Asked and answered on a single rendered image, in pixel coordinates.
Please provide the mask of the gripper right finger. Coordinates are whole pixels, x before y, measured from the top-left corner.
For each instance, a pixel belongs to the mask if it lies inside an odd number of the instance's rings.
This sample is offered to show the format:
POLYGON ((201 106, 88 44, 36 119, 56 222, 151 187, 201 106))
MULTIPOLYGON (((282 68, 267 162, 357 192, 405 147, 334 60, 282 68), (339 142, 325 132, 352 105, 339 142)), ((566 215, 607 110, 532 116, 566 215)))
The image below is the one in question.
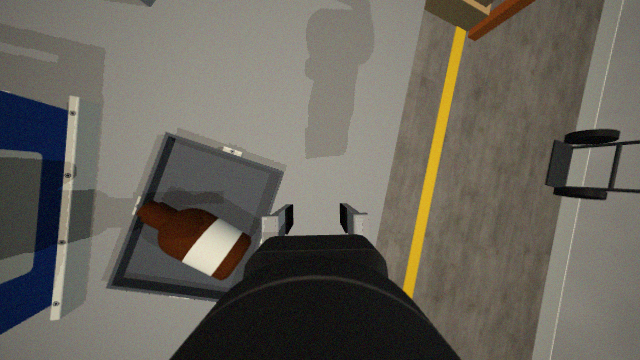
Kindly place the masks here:
POLYGON ((370 215, 340 203, 340 224, 345 233, 362 235, 370 241, 370 215))

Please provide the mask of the grey rectangular tray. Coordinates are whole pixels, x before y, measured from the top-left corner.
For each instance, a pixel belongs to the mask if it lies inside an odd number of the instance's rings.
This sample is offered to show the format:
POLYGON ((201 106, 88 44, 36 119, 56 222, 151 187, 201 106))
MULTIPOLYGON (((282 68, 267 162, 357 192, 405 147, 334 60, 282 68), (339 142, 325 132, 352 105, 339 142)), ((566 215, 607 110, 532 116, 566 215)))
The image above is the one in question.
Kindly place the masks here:
POLYGON ((166 132, 106 288, 218 302, 243 280, 245 264, 262 238, 262 216, 270 214, 283 174, 166 132), (206 210, 251 236, 231 276, 219 281, 164 253, 159 231, 136 215, 153 200, 178 211, 206 210))

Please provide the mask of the blue divided crate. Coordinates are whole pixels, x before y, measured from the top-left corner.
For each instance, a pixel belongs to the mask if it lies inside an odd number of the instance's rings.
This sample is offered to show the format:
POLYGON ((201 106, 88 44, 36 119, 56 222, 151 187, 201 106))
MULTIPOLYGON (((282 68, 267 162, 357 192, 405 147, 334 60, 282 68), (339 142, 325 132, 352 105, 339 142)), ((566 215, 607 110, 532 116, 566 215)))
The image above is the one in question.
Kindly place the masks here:
POLYGON ((0 90, 0 335, 52 305, 67 124, 0 90))

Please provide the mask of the brown glass bottle with white label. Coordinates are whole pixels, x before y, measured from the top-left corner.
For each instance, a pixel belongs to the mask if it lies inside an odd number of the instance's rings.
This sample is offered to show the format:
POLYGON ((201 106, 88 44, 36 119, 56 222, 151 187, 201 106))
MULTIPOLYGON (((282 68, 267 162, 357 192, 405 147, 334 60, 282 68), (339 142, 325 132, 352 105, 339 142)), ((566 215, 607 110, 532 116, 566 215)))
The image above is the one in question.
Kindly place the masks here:
POLYGON ((251 236, 203 209, 178 211, 150 201, 136 215, 159 231, 164 253, 220 281, 231 275, 251 244, 251 236))

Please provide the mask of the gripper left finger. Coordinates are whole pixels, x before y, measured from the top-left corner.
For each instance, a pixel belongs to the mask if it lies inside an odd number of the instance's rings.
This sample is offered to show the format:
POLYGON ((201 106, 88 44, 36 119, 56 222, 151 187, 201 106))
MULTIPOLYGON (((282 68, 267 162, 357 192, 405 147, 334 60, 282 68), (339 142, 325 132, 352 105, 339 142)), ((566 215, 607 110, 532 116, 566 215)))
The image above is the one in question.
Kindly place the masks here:
POLYGON ((293 204, 286 204, 271 215, 262 216, 262 244, 274 236, 285 236, 293 226, 293 204))

